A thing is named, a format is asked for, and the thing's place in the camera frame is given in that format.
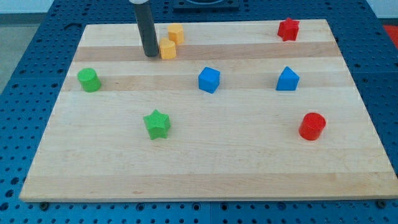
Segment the green star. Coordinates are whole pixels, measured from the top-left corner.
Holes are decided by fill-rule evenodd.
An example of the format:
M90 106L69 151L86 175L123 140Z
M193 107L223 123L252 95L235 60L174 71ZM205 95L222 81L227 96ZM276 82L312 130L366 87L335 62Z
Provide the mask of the green star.
M156 138L167 138L167 131L170 129L170 119L167 114L154 110L152 114L144 117L145 126L151 140Z

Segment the blue block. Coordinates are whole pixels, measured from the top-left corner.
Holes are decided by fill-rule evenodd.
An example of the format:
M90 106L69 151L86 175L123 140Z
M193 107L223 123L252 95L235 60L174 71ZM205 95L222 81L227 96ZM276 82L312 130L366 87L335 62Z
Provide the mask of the blue block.
M205 67L205 69L203 69L203 71L201 71L201 73L199 74L199 89L208 93L214 93L219 85L219 71L209 67Z
M289 67L285 67L282 74L280 74L278 79L278 84L276 90L278 91L294 91L297 88L300 77L293 72Z

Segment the red cylinder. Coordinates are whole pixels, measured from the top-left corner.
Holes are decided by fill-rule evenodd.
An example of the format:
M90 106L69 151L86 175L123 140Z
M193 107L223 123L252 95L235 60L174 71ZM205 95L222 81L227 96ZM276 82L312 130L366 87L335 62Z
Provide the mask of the red cylinder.
M301 137L306 140L317 140L326 126L326 120L318 113L308 113L298 129Z

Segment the wooden table surface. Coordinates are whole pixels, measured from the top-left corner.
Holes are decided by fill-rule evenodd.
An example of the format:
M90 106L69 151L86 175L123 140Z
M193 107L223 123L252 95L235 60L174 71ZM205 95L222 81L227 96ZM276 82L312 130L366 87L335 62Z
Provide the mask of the wooden table surface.
M177 58L144 56L135 24L88 25L20 198L27 202L394 198L398 180L325 20L183 24ZM160 37L168 24L156 24ZM275 91L285 66L300 76ZM100 91L77 73L94 68ZM221 72L214 94L204 67ZM143 116L169 114L151 141ZM327 126L300 137L308 112Z

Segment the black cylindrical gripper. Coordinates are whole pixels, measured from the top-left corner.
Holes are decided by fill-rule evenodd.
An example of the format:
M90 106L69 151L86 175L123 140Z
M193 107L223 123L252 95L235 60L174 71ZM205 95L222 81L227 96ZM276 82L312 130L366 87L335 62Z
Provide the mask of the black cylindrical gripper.
M142 4L133 3L133 5L144 53L147 57L156 57L159 55L159 46L157 45L155 24L150 10L150 2L148 0Z

